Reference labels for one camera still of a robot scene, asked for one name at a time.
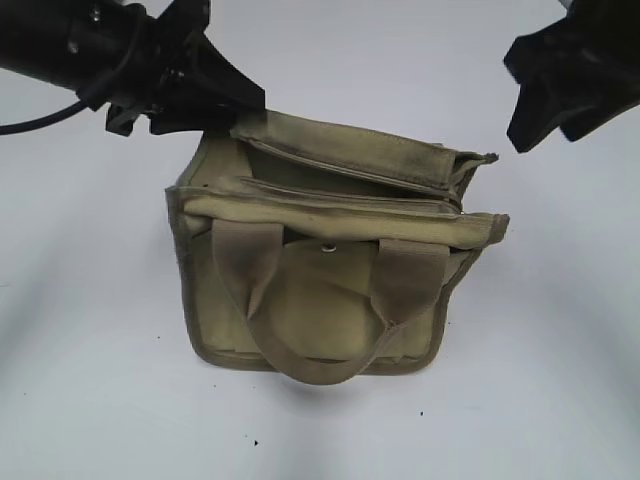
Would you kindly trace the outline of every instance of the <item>metal rivet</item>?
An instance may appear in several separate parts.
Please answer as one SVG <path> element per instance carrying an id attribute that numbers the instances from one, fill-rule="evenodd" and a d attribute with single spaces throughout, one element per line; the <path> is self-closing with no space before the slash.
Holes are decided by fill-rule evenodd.
<path id="1" fill-rule="evenodd" d="M 89 13 L 89 18 L 93 23 L 98 23 L 100 21 L 100 16 L 102 12 L 100 12 L 100 7 L 98 5 L 94 5 L 91 8 L 91 13 Z"/>
<path id="2" fill-rule="evenodd" d="M 69 52 L 73 53 L 74 55 L 80 51 L 80 47 L 78 47 L 78 42 L 74 42 L 74 41 L 70 41 L 67 44 L 67 49 L 69 50 Z"/>

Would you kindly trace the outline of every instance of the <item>bag pocket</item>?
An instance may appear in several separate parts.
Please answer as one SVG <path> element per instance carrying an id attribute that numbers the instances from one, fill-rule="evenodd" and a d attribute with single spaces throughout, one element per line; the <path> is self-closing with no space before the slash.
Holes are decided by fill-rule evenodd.
<path id="1" fill-rule="evenodd" d="M 444 285 L 446 291 L 460 272 L 466 271 L 469 260 L 477 258 L 489 243 L 499 241 L 506 229 L 506 218 L 500 216 L 439 213 L 441 208 L 451 209 L 443 207 L 442 202 L 345 198 L 237 178 L 222 177 L 206 189 L 169 189 L 168 198 L 174 212 L 172 226 L 185 279 L 183 293 L 192 343 L 203 358 L 224 366 L 255 369 L 256 362 L 264 361 L 261 359 L 265 347 L 261 342 L 265 337 L 262 331 L 256 341 L 255 332 L 247 323 L 249 312 L 242 312 L 239 307 L 248 303 L 238 301 L 237 294 L 234 299 L 229 288 L 242 283 L 242 279 L 255 277 L 245 271 L 231 275 L 229 280 L 229 274 L 221 272 L 221 259 L 224 262 L 235 255 L 246 266 L 250 257 L 247 252 L 259 248 L 239 248 L 236 254 L 233 249 L 256 236 L 256 232 L 250 233 L 255 226 L 281 226 L 280 240 L 276 242 L 278 266 L 267 275 L 269 288 L 265 288 L 259 302 L 266 320 L 260 317 L 259 325 L 267 325 L 269 342 L 280 342 L 278 358 L 269 358 L 269 352 L 265 355 L 269 363 L 307 383 L 335 383 L 364 368 L 370 373 L 408 371 L 435 356 L 444 324 L 438 319 L 444 315 L 436 305 L 439 289 L 437 295 L 430 293 L 433 303 L 393 335 L 389 324 L 381 321 L 372 307 L 371 292 L 378 289 L 372 279 L 380 245 L 428 245 L 440 255 L 446 252 L 446 261 L 440 261 L 444 267 L 438 282 L 438 287 Z M 186 219 L 197 220 L 190 223 Z M 186 227 L 189 223 L 199 224 L 200 229 L 190 230 Z M 217 258 L 212 249 L 216 224 L 248 229 L 227 242 L 233 247 L 231 253 L 224 251 Z M 287 232 L 294 232 L 297 240 L 286 242 Z M 395 273 L 385 273 L 385 278 L 402 282 L 412 271 L 412 263 Z M 413 263 L 415 275 L 430 270 L 428 265 L 417 268 L 418 265 Z M 409 282 L 400 291 L 410 292 L 409 286 L 414 283 Z M 414 296 L 427 298 L 429 292 L 420 290 Z M 307 364 L 304 359 L 314 363 Z M 307 376 L 305 368 L 323 370 L 316 363 L 327 361 L 350 367 L 346 372 L 337 369 L 338 374 Z M 307 367 L 288 371 L 292 362 L 302 362 Z"/>
<path id="2" fill-rule="evenodd" d="M 245 116 L 231 135 L 250 146 L 249 156 L 254 149 L 272 159 L 439 198 L 460 197 L 475 169 L 498 158 L 277 112 Z"/>

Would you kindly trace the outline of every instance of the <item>tool bag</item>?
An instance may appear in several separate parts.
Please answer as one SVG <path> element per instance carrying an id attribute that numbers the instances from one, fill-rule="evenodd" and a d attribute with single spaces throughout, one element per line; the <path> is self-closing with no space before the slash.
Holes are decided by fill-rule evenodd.
<path id="1" fill-rule="evenodd" d="M 205 133 L 167 190 L 193 348 L 315 385 L 426 366 L 505 234 L 506 215 L 461 210 L 495 160 L 276 112 Z"/>

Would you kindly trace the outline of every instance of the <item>black clamp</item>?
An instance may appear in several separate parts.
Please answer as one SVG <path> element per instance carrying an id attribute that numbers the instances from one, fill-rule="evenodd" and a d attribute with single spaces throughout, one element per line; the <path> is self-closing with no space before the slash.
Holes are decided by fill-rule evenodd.
<path id="1" fill-rule="evenodd" d="M 518 152 L 556 128 L 579 140 L 640 104 L 638 24 L 638 0 L 574 0 L 566 18 L 516 39 L 504 63 L 521 86 L 507 132 Z"/>
<path id="2" fill-rule="evenodd" d="M 156 19 L 116 0 L 0 0 L 0 67 L 73 90 L 79 101 L 0 135 L 52 125 L 110 103 L 106 129 L 228 130 L 265 109 L 264 90 L 205 36 L 210 0 L 173 0 Z"/>

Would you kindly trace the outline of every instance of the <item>fabric handle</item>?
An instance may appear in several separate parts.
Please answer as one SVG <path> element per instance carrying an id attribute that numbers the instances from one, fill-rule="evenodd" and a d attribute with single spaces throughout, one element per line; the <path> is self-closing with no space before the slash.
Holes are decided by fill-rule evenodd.
<path id="1" fill-rule="evenodd" d="M 312 385 L 344 382 L 362 372 L 400 329 L 435 304 L 449 258 L 446 245 L 380 240 L 370 303 L 384 330 L 363 355 L 327 363 L 298 355 L 273 330 L 262 301 L 278 271 L 284 226 L 213 220 L 213 258 L 265 359 L 280 372 Z"/>

